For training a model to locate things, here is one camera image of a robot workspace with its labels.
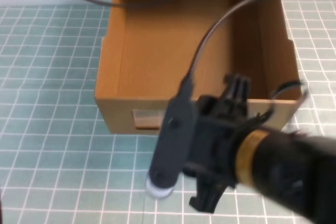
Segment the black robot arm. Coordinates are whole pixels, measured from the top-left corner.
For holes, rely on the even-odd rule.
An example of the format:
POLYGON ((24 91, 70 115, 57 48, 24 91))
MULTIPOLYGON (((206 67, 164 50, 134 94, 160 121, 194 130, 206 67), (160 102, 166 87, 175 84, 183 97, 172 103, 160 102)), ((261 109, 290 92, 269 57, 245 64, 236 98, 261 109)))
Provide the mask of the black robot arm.
POLYGON ((249 79, 235 75, 225 82, 220 97, 202 95, 196 103, 197 124, 183 168, 196 179, 190 206, 212 214, 226 188, 242 184, 313 223, 335 223, 335 140, 265 126, 276 97, 301 82, 281 84, 268 110, 252 118, 249 79))

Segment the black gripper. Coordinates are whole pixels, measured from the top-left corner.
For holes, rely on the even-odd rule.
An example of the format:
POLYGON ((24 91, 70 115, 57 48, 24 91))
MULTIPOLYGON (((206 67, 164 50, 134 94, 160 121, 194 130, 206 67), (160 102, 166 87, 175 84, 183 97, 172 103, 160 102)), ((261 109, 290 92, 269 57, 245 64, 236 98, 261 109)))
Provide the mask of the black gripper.
POLYGON ((183 168, 196 179, 196 195, 189 205, 198 212, 213 214, 228 185, 237 183, 233 159, 241 125, 247 122, 250 79, 240 74, 224 77, 222 98, 202 95, 191 149, 183 168))

